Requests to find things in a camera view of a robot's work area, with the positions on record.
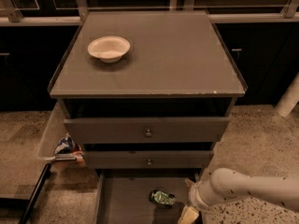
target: black cabinet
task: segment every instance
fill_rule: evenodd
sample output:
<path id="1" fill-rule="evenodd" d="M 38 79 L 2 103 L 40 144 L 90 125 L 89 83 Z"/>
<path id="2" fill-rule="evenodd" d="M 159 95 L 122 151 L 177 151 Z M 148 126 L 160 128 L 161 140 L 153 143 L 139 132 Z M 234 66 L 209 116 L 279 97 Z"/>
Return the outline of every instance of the black cabinet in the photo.
<path id="1" fill-rule="evenodd" d="M 47 87 L 77 29 L 0 28 L 0 111 L 53 109 Z"/>
<path id="2" fill-rule="evenodd" d="M 249 88 L 238 105 L 274 105 L 299 71 L 298 23 L 218 24 Z"/>

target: robotic hand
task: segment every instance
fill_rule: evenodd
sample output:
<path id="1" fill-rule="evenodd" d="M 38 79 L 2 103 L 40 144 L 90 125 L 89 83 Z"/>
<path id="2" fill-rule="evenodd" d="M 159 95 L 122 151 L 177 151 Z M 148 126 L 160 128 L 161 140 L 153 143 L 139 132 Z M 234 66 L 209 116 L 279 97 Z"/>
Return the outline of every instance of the robotic hand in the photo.
<path id="1" fill-rule="evenodd" d="M 185 207 L 179 224 L 191 224 L 198 212 L 218 203 L 230 203 L 249 196 L 299 212 L 299 179 L 242 175 L 217 169 L 208 181 L 199 181 L 189 191 L 190 207 Z"/>

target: drawer front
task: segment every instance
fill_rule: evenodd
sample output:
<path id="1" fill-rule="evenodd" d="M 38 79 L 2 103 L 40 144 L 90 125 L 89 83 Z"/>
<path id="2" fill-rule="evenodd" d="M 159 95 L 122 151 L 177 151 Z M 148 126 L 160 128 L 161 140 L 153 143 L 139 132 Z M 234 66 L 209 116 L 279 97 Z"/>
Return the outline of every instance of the drawer front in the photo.
<path id="1" fill-rule="evenodd" d="M 78 144 L 217 142 L 229 118 L 65 119 Z"/>
<path id="2" fill-rule="evenodd" d="M 144 151 L 85 152 L 82 156 L 89 168 L 204 168 L 213 158 L 213 151 Z"/>

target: drawer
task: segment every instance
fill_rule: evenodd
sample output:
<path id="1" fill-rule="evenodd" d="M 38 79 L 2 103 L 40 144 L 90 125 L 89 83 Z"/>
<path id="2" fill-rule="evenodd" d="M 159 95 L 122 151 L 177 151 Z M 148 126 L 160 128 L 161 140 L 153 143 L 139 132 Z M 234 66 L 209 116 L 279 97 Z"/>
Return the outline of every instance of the drawer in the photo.
<path id="1" fill-rule="evenodd" d="M 99 177 L 95 223 L 178 223 L 184 205 L 188 204 L 186 178 L 198 181 L 198 173 L 195 170 L 105 170 Z M 150 193 L 155 189 L 175 195 L 172 208 L 150 202 Z M 202 223 L 201 217 L 195 223 Z"/>
<path id="2" fill-rule="evenodd" d="M 217 142 L 229 118 L 81 118 L 64 125 L 78 144 Z"/>
<path id="3" fill-rule="evenodd" d="M 204 168 L 213 155 L 213 151 L 92 151 L 82 157 L 94 169 L 161 169 Z"/>

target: white pole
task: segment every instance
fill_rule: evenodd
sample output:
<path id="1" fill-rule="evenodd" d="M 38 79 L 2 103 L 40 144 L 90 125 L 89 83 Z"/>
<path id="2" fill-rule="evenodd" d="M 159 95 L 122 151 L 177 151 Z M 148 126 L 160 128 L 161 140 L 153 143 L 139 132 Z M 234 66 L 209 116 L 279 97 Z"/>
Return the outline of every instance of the white pole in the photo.
<path id="1" fill-rule="evenodd" d="M 287 91 L 282 95 L 275 109 L 280 114 L 280 116 L 287 117 L 292 112 L 293 108 L 297 105 L 298 102 L 299 73 L 297 74 Z"/>

